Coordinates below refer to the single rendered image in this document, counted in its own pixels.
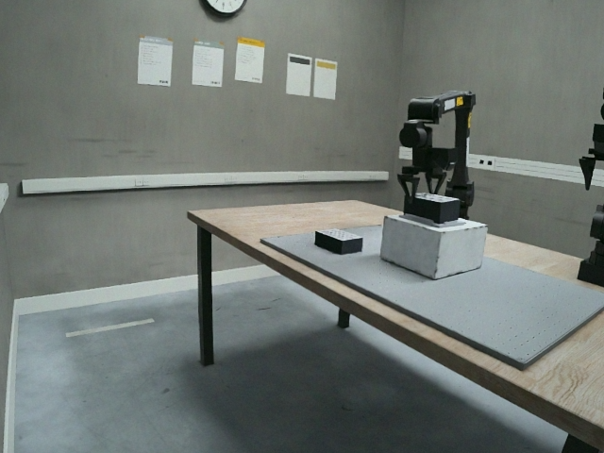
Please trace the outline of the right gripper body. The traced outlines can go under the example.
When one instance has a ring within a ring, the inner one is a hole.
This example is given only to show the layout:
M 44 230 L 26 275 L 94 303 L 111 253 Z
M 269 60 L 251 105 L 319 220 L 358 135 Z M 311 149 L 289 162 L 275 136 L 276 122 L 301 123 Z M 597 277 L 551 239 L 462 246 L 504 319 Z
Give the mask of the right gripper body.
M 423 145 L 421 147 L 418 148 L 430 148 L 432 146 L 427 146 L 427 145 Z M 417 148 L 417 147 L 414 147 Z M 446 174 L 446 172 L 443 172 L 443 169 L 438 165 L 438 166 L 429 166 L 429 167 L 417 167 L 415 166 L 415 162 L 414 162 L 414 148 L 411 149 L 411 153 L 412 153 L 412 165 L 410 166 L 402 166 L 402 174 L 397 174 L 397 176 L 403 176 L 403 177 L 413 177 L 413 175 L 419 175 L 419 173 L 425 173 L 425 172 L 420 172 L 420 171 L 426 171 L 427 172 L 427 176 L 435 176 L 435 175 L 444 175 Z M 413 171 L 414 169 L 414 171 Z M 411 174 L 412 176 L 406 176 L 408 174 Z

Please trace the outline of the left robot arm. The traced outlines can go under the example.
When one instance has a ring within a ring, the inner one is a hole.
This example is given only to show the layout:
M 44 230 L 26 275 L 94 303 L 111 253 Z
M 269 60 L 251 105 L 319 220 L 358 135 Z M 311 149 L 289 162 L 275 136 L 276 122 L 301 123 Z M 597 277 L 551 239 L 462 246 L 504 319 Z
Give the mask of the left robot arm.
M 595 151 L 604 153 L 604 125 L 594 125 L 592 140 Z M 595 250 L 591 251 L 590 258 L 581 260 L 579 266 L 604 274 L 604 205 L 597 205 L 596 207 L 590 237 L 600 241 L 596 241 Z

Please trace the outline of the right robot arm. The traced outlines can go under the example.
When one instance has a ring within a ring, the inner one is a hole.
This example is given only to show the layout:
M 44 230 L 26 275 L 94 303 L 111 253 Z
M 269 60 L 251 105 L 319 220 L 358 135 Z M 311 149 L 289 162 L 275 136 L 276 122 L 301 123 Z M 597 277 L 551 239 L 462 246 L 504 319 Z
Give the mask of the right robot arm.
M 407 148 L 432 146 L 432 127 L 424 124 L 438 125 L 442 114 L 455 110 L 455 148 L 414 148 L 414 162 L 417 167 L 439 165 L 446 171 L 452 171 L 454 167 L 452 178 L 446 181 L 445 196 L 461 200 L 459 218 L 469 221 L 469 216 L 466 215 L 467 209 L 468 206 L 472 206 L 475 195 L 475 181 L 469 181 L 468 176 L 469 136 L 471 112 L 476 104 L 476 95 L 468 91 L 448 91 L 448 93 L 450 95 L 441 93 L 437 96 L 423 97 L 434 100 L 413 98 L 408 106 L 408 121 L 404 122 L 399 140 Z M 434 152 L 429 152 L 431 150 Z

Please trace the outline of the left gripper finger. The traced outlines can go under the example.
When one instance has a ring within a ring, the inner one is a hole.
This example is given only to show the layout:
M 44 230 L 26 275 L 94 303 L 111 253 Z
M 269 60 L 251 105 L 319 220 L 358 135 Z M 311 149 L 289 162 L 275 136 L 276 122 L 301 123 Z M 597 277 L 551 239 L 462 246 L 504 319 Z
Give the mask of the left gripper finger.
M 596 161 L 591 160 L 591 159 L 579 159 L 579 164 L 580 164 L 583 176 L 584 176 L 585 189 L 586 189 L 586 191 L 589 191 L 593 173 L 594 173 L 594 169 L 595 169 L 595 165 L 596 165 Z

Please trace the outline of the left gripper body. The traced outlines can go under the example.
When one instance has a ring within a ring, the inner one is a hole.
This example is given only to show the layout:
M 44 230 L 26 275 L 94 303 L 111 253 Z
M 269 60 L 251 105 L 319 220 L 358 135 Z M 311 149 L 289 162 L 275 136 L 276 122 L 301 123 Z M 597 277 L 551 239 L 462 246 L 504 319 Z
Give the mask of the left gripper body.
M 594 158 L 590 158 L 590 157 L 582 157 L 583 159 L 591 159 L 591 160 L 602 160 L 604 161 L 604 153 L 598 153 L 595 151 L 594 148 L 589 148 L 589 152 L 588 154 L 595 154 Z

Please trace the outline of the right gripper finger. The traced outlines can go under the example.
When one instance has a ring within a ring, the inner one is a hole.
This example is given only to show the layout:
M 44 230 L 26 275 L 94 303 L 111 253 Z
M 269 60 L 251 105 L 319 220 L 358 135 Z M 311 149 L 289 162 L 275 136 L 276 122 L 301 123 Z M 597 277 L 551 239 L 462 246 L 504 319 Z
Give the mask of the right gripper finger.
M 440 190 L 442 184 L 445 181 L 446 174 L 444 174 L 444 175 L 436 175 L 436 176 L 426 176 L 426 173 L 425 173 L 425 177 L 426 177 L 426 181 L 427 181 L 427 184 L 428 184 L 428 191 L 429 191 L 429 193 L 437 195 L 438 191 Z M 433 178 L 439 179 L 438 183 L 437 183 L 437 186 L 435 188 L 435 191 L 432 190 L 432 179 Z
M 405 195 L 407 196 L 409 203 L 413 203 L 415 195 L 416 195 L 416 192 L 417 192 L 417 188 L 418 188 L 420 177 L 403 177 L 403 176 L 398 176 L 397 180 L 399 181 L 402 189 L 404 190 Z M 408 190 L 406 182 L 410 182 L 411 183 L 411 195 L 409 193 L 409 190 Z

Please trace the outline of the white plate with round holes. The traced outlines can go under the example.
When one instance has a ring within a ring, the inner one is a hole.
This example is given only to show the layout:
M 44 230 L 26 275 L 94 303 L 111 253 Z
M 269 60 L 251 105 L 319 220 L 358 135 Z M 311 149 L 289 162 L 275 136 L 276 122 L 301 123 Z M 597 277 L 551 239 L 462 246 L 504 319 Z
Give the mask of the white plate with round holes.
M 436 224 L 459 220 L 460 199 L 431 193 L 417 193 L 413 203 L 404 198 L 405 213 L 433 220 Z

